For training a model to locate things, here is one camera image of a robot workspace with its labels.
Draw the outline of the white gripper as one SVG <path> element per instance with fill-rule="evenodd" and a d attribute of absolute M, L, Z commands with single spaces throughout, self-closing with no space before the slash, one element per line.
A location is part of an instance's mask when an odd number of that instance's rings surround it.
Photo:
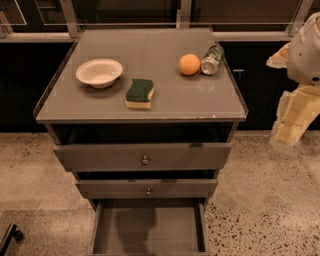
<path fill-rule="evenodd" d="M 270 139 L 274 147 L 293 146 L 320 114 L 320 12 L 312 14 L 290 44 L 269 57 L 266 65 L 287 67 L 288 77 L 300 83 L 280 97 Z"/>

